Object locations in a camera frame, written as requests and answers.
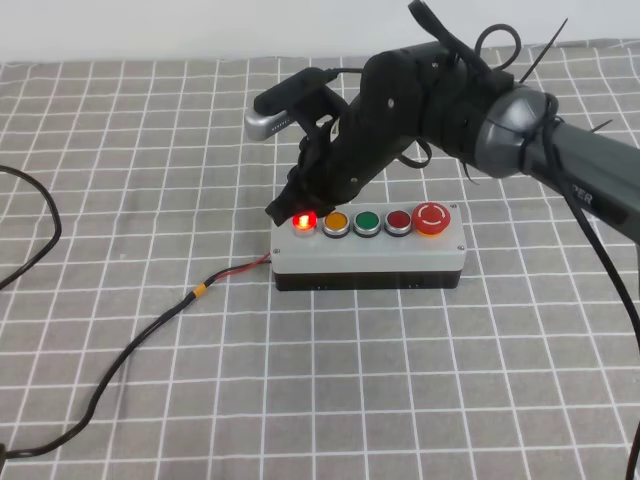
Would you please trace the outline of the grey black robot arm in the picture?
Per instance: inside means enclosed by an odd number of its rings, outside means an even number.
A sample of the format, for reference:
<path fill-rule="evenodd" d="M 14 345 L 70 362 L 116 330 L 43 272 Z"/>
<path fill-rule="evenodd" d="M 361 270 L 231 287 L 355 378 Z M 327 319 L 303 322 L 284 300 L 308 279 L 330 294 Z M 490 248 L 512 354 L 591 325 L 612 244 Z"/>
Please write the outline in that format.
<path fill-rule="evenodd" d="M 530 176 L 627 238 L 639 237 L 636 148 L 561 121 L 554 96 L 503 70 L 475 72 L 437 43 L 365 63 L 359 94 L 302 143 L 267 215 L 276 225 L 301 213 L 325 216 L 417 141 L 492 178 Z"/>

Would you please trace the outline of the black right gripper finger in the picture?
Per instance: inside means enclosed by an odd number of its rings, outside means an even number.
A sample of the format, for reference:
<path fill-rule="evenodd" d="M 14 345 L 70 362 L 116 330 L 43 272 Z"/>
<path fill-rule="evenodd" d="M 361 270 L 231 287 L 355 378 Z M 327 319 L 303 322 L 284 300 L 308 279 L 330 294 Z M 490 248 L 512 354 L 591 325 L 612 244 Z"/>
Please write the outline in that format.
<path fill-rule="evenodd" d="M 334 205 L 323 202 L 309 192 L 297 167 L 287 174 L 287 182 L 281 193 L 265 208 L 266 214 L 275 225 L 283 225 L 296 215 L 314 213 L 325 217 L 335 210 Z"/>

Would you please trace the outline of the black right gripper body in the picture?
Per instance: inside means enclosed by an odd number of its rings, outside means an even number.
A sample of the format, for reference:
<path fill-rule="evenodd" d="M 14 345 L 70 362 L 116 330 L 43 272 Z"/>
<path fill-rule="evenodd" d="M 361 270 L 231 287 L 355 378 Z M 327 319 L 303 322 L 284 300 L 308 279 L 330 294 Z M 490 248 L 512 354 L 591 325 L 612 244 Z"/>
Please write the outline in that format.
<path fill-rule="evenodd" d="M 392 161 L 415 168 L 403 157 L 411 144 L 423 144 L 415 136 L 396 135 L 385 126 L 367 120 L 362 99 L 354 98 L 349 108 L 313 138 L 300 142 L 298 169 L 309 192 L 330 205 L 353 200 L 361 189 Z"/>

